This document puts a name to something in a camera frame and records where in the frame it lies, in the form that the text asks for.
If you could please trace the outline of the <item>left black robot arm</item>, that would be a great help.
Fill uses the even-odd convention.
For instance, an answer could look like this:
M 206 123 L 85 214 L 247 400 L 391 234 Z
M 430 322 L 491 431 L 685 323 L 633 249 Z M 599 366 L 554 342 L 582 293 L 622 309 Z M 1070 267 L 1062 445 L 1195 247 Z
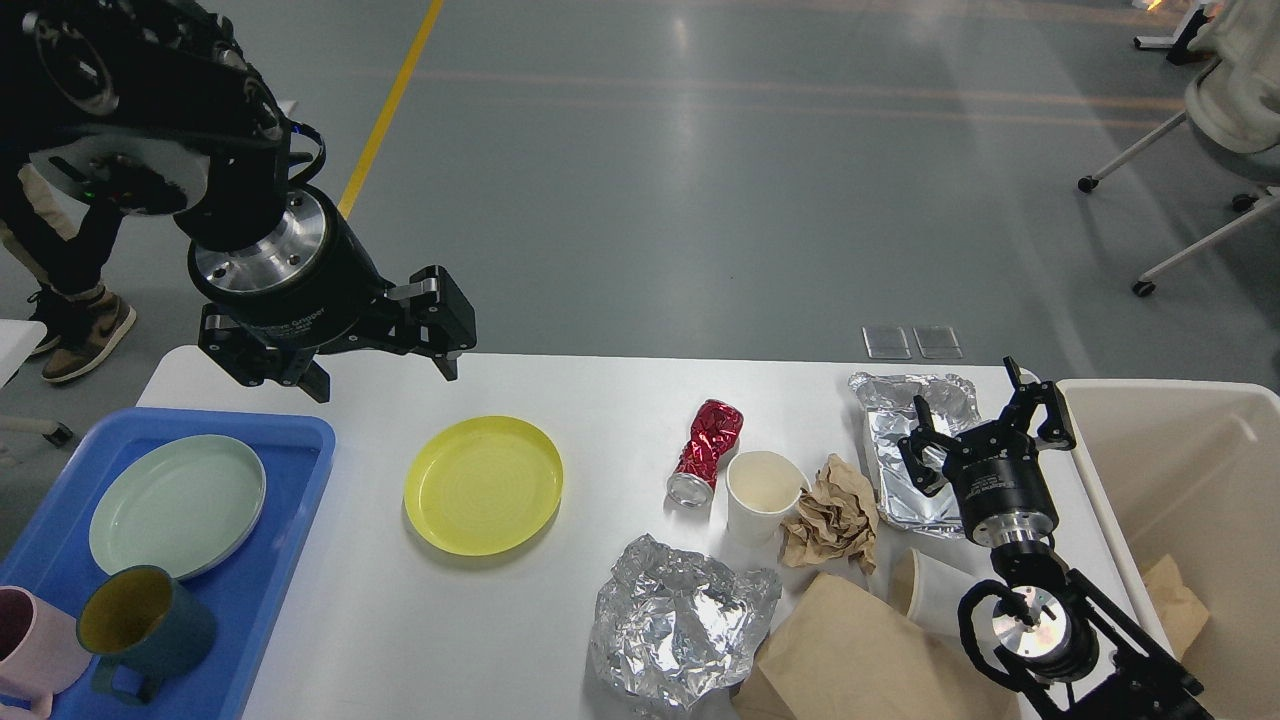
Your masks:
M 429 357 L 454 380 L 475 311 L 444 266 L 383 278 L 312 183 L 323 136 L 292 120 L 230 20 L 195 1 L 5 1 L 3 151 L 64 195 L 170 217 L 206 299 L 200 348 L 242 386 L 324 404 L 323 355 Z

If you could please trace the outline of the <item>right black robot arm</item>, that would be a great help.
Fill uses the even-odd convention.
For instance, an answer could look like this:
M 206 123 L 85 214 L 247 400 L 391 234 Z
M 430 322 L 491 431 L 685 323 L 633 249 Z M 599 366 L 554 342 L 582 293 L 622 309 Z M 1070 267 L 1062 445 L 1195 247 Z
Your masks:
M 915 396 L 915 427 L 897 442 L 913 487 L 950 488 L 965 537 L 995 570 L 957 603 L 973 666 L 1023 696 L 1042 719 L 1207 719 L 1203 685 L 1096 583 L 1055 551 L 1059 512 L 1039 465 L 1076 445 L 1052 380 L 1025 380 L 1012 357 L 1001 414 L 956 436 L 937 430 Z

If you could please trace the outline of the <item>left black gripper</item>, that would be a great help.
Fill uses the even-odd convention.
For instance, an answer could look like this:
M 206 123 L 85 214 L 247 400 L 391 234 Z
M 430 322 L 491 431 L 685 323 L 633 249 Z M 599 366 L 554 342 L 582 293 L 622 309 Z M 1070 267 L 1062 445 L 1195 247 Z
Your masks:
M 280 220 L 234 251 L 195 245 L 188 273 L 207 300 L 198 347 L 243 386 L 273 380 L 316 404 L 332 397 L 317 355 L 378 348 L 430 359 L 445 380 L 477 342 L 472 304 L 442 265 L 410 277 L 408 302 L 392 299 L 332 200 L 292 188 Z

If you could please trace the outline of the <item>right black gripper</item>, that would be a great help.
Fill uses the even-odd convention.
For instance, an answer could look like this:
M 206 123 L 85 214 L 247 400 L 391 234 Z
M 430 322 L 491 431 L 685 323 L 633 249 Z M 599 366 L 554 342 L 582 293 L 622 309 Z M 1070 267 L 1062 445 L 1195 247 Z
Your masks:
M 897 442 L 915 492 L 936 497 L 952 489 L 964 536 L 980 547 L 1047 543 L 1059 525 L 1041 450 L 1076 447 L 1065 396 L 1053 380 L 1024 380 L 1020 365 L 1004 357 L 1012 395 L 1004 419 L 959 436 L 938 433 L 929 404 L 915 395 L 916 424 Z

